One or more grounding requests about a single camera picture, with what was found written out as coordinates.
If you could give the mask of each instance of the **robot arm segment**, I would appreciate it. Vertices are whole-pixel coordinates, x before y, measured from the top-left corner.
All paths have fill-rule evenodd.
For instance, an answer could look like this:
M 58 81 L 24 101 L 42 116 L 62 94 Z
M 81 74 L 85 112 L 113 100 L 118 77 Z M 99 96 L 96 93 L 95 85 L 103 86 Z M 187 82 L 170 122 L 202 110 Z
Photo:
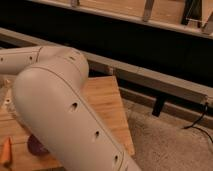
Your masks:
M 0 50 L 0 74 L 17 75 L 27 66 L 53 57 L 78 58 L 83 55 L 74 48 L 65 46 L 36 46 Z
M 34 64 L 10 69 L 24 68 L 13 86 L 13 102 L 32 133 L 67 170 L 140 171 L 81 94 L 88 76 L 83 55 L 67 47 L 37 47 L 33 53 Z

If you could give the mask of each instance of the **carrot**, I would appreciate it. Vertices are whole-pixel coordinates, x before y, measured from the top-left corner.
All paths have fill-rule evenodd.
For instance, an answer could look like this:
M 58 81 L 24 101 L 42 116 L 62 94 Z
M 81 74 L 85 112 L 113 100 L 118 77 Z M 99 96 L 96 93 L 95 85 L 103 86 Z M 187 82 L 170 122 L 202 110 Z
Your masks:
M 11 153 L 11 139 L 8 137 L 2 148 L 2 153 L 0 156 L 0 164 L 3 166 L 9 166 L 12 162 L 12 153 Z

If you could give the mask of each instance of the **screw hole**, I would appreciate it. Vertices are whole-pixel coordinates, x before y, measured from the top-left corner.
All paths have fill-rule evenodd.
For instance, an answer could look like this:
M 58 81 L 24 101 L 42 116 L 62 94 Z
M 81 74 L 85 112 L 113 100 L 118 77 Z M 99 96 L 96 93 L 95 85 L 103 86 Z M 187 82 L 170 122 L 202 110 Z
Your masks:
M 77 103 L 73 103 L 73 104 L 70 106 L 70 111 L 71 111 L 71 112 L 75 111 L 77 107 L 78 107 L 78 104 L 77 104 Z
M 100 136 L 100 132 L 99 131 L 96 131 L 95 132 L 95 138 L 98 138 Z
M 10 99 L 6 99 L 5 104 L 9 104 L 9 103 L 10 103 Z
M 118 162 L 118 156 L 116 155 L 114 158 L 114 163 L 116 164 Z
M 75 58 L 73 58 L 72 56 L 69 57 L 71 60 L 75 61 Z

